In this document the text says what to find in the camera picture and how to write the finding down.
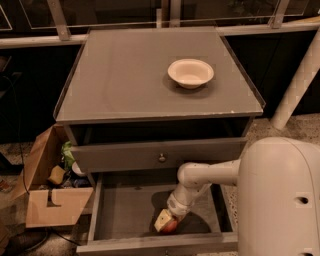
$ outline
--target drawer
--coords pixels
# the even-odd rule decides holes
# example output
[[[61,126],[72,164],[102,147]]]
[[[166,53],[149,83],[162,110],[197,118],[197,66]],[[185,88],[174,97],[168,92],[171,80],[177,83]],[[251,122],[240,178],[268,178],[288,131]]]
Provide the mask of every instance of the drawer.
[[[169,236],[154,222],[176,186],[176,170],[100,173],[88,237],[82,255],[191,255],[235,251],[237,235],[221,232],[209,189]]]
[[[163,169],[186,161],[238,159],[246,138],[225,138],[139,143],[110,143],[72,147],[72,154],[85,172]]]

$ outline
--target cardboard box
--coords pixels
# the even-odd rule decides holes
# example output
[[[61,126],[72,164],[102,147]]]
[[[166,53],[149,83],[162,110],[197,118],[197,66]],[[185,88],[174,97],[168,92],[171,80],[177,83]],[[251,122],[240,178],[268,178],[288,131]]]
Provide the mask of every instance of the cardboard box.
[[[68,137],[62,126],[54,125],[40,134],[25,162],[24,171],[12,191],[16,199],[29,192],[26,227],[74,225],[93,194],[93,188],[53,189],[50,204],[48,184],[51,170],[61,161],[61,147]]]

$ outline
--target white pole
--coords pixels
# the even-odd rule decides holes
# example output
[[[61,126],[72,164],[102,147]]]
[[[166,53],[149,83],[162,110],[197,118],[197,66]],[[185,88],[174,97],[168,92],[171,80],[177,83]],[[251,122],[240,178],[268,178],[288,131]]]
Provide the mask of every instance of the white pole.
[[[270,121],[276,129],[281,130],[285,127],[319,69],[320,28],[314,36],[308,51],[303,57],[299,68]]]

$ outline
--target railing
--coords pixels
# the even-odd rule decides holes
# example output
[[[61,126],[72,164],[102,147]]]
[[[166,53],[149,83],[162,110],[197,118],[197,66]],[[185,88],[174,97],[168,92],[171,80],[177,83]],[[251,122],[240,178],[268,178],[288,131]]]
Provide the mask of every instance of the railing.
[[[69,41],[73,35],[79,35],[76,29],[81,28],[84,29],[82,31],[86,31],[85,29],[91,27],[102,26],[156,28],[215,25],[231,34],[232,31],[241,32],[247,27],[252,32],[257,29],[271,31],[288,26],[301,27],[302,24],[319,25],[320,3],[318,2],[318,0],[0,0],[0,40],[1,37],[14,38],[17,33],[25,35],[36,33],[39,36],[58,35],[60,41]],[[15,15],[18,9],[24,17]]]

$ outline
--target dark background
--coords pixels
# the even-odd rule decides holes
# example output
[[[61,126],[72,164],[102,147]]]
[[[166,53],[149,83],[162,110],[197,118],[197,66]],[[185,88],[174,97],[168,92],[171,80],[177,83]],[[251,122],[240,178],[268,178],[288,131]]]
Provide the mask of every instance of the dark background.
[[[55,29],[30,29],[16,0],[0,3],[13,26],[12,31],[0,32],[0,38],[57,35]],[[314,15],[318,7],[311,7],[309,13]],[[73,34],[86,32],[87,28],[72,31]],[[305,31],[227,37],[237,58],[266,101],[263,117],[273,116],[315,33]],[[38,134],[54,124],[54,107],[80,47],[72,45],[0,50],[0,56],[12,57],[5,75],[14,78],[12,74],[21,74],[14,84],[14,90],[5,80],[0,80],[0,91],[1,87],[7,87],[6,93],[0,98],[0,143],[17,142],[19,130],[21,141],[33,141]],[[318,72],[294,114],[319,112]]]

